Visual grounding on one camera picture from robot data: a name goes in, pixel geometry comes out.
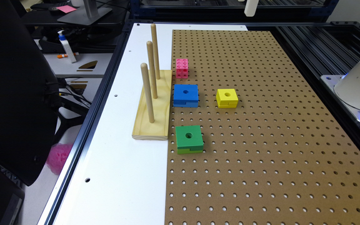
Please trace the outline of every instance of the wooden dowel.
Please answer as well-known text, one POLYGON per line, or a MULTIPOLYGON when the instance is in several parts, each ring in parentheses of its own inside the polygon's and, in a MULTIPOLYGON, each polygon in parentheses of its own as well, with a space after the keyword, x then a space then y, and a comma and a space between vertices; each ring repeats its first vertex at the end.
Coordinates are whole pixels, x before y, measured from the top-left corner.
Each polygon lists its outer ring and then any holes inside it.
POLYGON ((156 79, 161 78, 161 71, 159 68, 159 55, 158 55, 158 37, 156 36, 156 25, 151 24, 152 44, 154 45, 154 62, 156 79))
POLYGON ((153 50, 153 43, 151 41, 147 41, 147 51, 148 51, 149 72, 150 72, 150 75, 151 75, 152 97, 154 99, 157 99, 158 98, 158 91, 156 89, 154 50, 153 50))
POLYGON ((149 87, 148 66, 146 63, 141 63, 141 74, 142 74, 142 81, 144 83, 144 93, 147 102, 149 122, 153 123, 155 122, 153 99, 151 97, 151 88, 149 87))

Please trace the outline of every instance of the white tabletop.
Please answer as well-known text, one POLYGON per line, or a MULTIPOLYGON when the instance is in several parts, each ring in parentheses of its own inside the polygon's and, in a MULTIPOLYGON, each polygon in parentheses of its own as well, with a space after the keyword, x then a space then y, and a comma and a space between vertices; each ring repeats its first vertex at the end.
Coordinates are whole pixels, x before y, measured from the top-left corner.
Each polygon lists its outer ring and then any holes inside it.
MULTIPOLYGON (((152 41, 150 27, 134 24, 97 129, 82 152, 55 224, 164 224, 168 142, 131 137, 143 86, 140 64, 148 62, 146 42, 152 41)), ((247 30, 240 25, 157 24, 162 70, 171 69, 173 29, 247 30)))

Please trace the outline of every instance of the bottle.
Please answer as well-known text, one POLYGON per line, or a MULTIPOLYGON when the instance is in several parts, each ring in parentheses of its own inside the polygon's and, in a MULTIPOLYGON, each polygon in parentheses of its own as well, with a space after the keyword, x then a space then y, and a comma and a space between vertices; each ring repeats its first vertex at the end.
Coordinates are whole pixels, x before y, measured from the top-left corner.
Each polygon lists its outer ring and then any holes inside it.
POLYGON ((70 59, 70 61, 72 63, 76 62, 76 58, 74 57, 74 54, 72 52, 72 49, 70 48, 69 42, 68 40, 66 40, 65 35, 62 34, 63 31, 58 31, 57 33, 59 34, 59 40, 62 43, 63 48, 65 49, 65 52, 68 56, 68 58, 70 59))

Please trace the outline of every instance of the paper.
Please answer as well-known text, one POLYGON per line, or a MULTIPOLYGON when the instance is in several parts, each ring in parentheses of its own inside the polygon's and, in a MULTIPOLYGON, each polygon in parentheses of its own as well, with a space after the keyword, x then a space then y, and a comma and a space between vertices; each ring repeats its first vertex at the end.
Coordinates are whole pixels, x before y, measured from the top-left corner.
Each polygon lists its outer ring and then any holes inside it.
POLYGON ((64 13, 70 13, 70 12, 73 12, 76 10, 72 6, 59 6, 59 7, 57 7, 57 9, 59 9, 60 11, 62 11, 64 13))

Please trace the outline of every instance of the black cable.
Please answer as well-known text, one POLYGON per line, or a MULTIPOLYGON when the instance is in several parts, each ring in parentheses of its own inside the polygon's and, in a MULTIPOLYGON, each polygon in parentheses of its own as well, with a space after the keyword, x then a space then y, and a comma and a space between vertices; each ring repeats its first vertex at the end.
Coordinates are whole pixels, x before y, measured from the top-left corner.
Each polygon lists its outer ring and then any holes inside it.
POLYGON ((94 1, 97 2, 97 3, 102 3, 103 5, 107 4, 107 5, 109 5, 109 6, 115 6, 115 7, 118 7, 118 8, 122 8, 122 9, 125 9, 125 10, 127 10, 127 11, 130 12, 130 10, 129 10, 128 8, 126 8, 126 7, 117 6, 117 5, 113 5, 113 4, 108 4, 108 3, 106 3, 106 2, 101 2, 101 1, 97 1, 97 0, 94 0, 94 1))
POLYGON ((78 95, 76 95, 76 94, 72 94, 72 93, 68 93, 68 92, 63 92, 63 91, 60 91, 59 93, 60 93, 60 94, 68 94, 68 95, 70 95, 70 96, 77 97, 77 98, 82 99, 82 100, 86 101, 87 103, 91 104, 91 102, 89 102, 87 99, 85 99, 85 98, 83 98, 83 97, 80 97, 80 96, 78 96, 78 95))
POLYGON ((77 94, 78 96, 81 96, 82 98, 84 98, 84 100, 85 100, 87 103, 91 104, 91 102, 88 101, 88 100, 83 96, 83 94, 77 93, 77 91, 76 91, 71 85, 68 84, 65 88, 66 88, 66 90, 68 90, 70 93, 74 93, 74 94, 77 94))

